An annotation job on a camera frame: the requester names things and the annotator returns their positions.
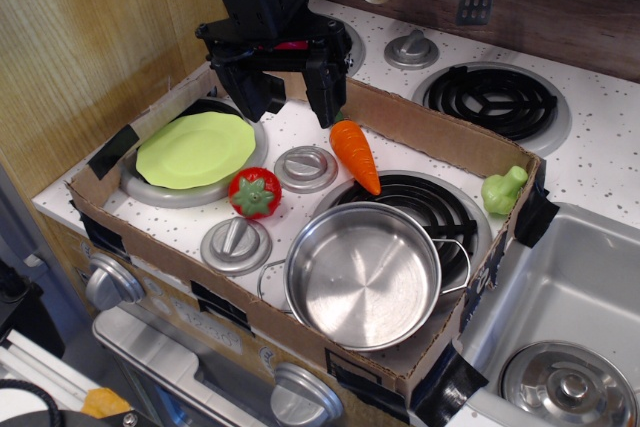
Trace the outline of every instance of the black coil burner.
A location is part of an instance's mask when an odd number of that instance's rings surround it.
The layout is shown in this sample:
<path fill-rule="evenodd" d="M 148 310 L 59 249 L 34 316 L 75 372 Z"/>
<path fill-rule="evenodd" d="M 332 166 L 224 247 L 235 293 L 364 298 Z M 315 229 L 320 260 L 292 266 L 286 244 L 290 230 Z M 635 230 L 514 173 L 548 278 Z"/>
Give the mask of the black coil burner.
<path fill-rule="evenodd" d="M 422 104 L 518 141 L 543 131 L 558 99 L 536 79 L 507 69 L 451 67 L 425 92 Z"/>
<path fill-rule="evenodd" d="M 432 239 L 455 239 L 471 258 L 477 246 L 478 224 L 460 200 L 446 188 L 411 175 L 380 176 L 382 192 L 372 195 L 360 184 L 342 193 L 330 207 L 349 202 L 380 202 L 411 215 Z M 466 258 L 456 244 L 434 242 L 440 258 L 442 281 L 453 279 L 466 266 Z"/>

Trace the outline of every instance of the red tomato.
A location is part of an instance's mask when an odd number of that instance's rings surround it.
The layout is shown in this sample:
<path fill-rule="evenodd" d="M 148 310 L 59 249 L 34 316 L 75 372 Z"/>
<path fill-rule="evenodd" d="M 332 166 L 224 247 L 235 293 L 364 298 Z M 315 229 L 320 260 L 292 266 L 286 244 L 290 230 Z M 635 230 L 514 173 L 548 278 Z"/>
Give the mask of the red tomato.
<path fill-rule="evenodd" d="M 262 167 L 238 172 L 229 184 L 229 202 L 247 219 L 273 214 L 282 199 L 282 186 L 276 175 Z"/>

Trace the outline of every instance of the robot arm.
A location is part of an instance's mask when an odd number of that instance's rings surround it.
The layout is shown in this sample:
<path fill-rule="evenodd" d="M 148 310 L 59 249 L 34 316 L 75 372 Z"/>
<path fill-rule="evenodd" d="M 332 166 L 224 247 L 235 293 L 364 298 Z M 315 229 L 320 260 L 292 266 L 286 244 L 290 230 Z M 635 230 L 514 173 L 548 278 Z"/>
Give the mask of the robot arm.
<path fill-rule="evenodd" d="M 309 0 L 222 0 L 229 18 L 201 24 L 207 60 L 242 113 L 258 121 L 286 101 L 282 79 L 264 71 L 301 72 L 321 127 L 346 102 L 351 38 L 344 24 L 314 14 Z"/>

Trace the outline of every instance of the orange carrot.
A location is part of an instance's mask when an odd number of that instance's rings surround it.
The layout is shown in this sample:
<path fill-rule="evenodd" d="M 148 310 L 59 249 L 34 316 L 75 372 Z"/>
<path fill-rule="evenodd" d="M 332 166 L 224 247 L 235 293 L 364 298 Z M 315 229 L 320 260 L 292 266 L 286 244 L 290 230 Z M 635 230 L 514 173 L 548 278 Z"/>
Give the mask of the orange carrot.
<path fill-rule="evenodd" d="M 351 175 L 373 195 L 381 192 L 378 170 L 364 132 L 352 120 L 341 120 L 331 128 L 331 148 Z"/>

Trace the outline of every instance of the sink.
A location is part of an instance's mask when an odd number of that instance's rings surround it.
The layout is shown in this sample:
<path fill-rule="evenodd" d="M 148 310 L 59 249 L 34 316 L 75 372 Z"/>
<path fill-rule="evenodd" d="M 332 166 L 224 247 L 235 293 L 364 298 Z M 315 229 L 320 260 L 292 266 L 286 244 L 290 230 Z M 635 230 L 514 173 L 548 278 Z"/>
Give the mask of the sink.
<path fill-rule="evenodd" d="M 558 205 L 533 249 L 509 245 L 496 288 L 483 294 L 460 338 L 463 357 L 489 380 L 469 404 L 503 425 L 536 422 L 498 396 L 512 355 L 541 341 L 577 344 L 604 357 L 640 401 L 640 230 Z"/>

